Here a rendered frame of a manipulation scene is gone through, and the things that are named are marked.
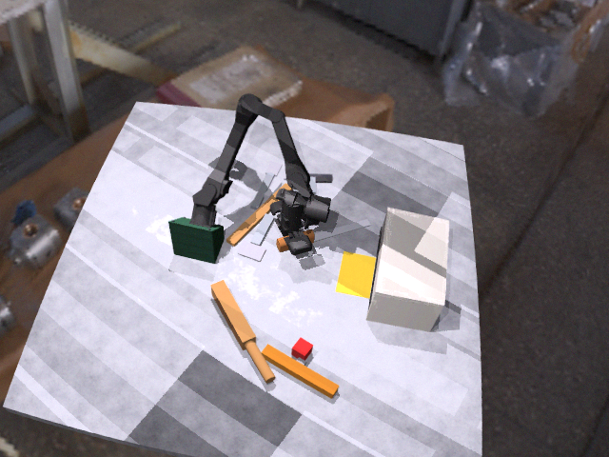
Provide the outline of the black screwdriver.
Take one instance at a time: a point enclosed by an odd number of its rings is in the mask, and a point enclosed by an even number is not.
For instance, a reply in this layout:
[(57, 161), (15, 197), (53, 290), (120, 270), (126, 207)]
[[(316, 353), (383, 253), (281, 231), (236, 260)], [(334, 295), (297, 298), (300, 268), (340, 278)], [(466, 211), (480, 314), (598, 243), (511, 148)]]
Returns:
[(316, 182), (332, 183), (333, 174), (309, 173), (311, 177), (315, 177)]

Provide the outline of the brown cylinder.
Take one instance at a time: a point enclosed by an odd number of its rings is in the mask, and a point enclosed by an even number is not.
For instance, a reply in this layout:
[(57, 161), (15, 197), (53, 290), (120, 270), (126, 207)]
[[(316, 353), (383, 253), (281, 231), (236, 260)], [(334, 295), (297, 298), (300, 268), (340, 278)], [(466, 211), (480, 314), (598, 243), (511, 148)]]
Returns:
[[(345, 226), (338, 227), (338, 228), (329, 229), (329, 230), (322, 231), (322, 232), (315, 233), (315, 234), (312, 229), (303, 231), (303, 233), (304, 233), (304, 235), (308, 236), (311, 243), (314, 243), (316, 241), (320, 241), (320, 240), (323, 240), (323, 239), (326, 239), (329, 237), (344, 234), (344, 233), (347, 233), (347, 232), (350, 232), (353, 230), (363, 229), (363, 228), (366, 228), (369, 226), (370, 226), (370, 223), (368, 222), (368, 219), (366, 219), (366, 220), (362, 220), (362, 221), (359, 221), (356, 223), (352, 223), (352, 224), (345, 225)], [(288, 237), (288, 236), (285, 236), (285, 237)], [(277, 246), (279, 252), (289, 250), (289, 248), (286, 245), (285, 240), (284, 240), (285, 237), (281, 237), (281, 238), (277, 239), (276, 246)]]

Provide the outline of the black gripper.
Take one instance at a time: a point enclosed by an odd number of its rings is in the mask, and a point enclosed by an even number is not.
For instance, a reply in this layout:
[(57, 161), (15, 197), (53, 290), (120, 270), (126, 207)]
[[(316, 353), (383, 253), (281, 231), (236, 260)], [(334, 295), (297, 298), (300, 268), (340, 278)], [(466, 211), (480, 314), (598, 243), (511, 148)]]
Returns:
[(269, 209), (273, 216), (276, 213), (280, 212), (281, 214), (277, 214), (277, 219), (275, 222), (283, 235), (285, 237), (285, 243), (288, 246), (292, 255), (298, 255), (304, 252), (308, 252), (312, 250), (312, 243), (310, 242), (307, 235), (299, 230), (304, 227), (302, 223), (302, 219), (305, 218), (303, 212), (298, 217), (287, 217), (282, 212), (283, 201), (273, 202)]

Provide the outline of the red block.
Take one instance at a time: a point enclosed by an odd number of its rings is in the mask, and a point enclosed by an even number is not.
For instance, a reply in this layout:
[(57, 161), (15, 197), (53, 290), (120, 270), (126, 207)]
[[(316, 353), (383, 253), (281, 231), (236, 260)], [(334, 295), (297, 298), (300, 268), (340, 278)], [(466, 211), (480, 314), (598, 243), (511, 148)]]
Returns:
[(309, 356), (312, 352), (313, 345), (307, 342), (305, 339), (300, 338), (291, 350), (291, 355), (297, 359), (300, 357), (303, 360)]

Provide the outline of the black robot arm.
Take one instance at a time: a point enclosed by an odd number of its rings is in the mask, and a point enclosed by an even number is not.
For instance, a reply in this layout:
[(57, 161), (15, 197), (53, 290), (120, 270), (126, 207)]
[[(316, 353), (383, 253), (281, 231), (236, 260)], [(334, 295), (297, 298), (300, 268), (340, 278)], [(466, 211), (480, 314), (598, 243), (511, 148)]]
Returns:
[(240, 98), (236, 108), (235, 123), (226, 140), (219, 162), (205, 180), (202, 189), (192, 196), (194, 206), (190, 224), (207, 228), (211, 228), (215, 224), (217, 210), (215, 210), (216, 205), (214, 204), (217, 204), (219, 199), (229, 192), (233, 183), (229, 180), (229, 172), (247, 129), (258, 115), (272, 122), (285, 160), (286, 181), (292, 189), (298, 191), (285, 188), (278, 190), (275, 199), (283, 201), (283, 214), (294, 218), (303, 212), (304, 229), (308, 229), (309, 226), (318, 226), (320, 221), (326, 223), (331, 198), (314, 195), (309, 185), (310, 175), (298, 156), (285, 120), (285, 113), (280, 109), (263, 104), (261, 100), (251, 93), (246, 93)]

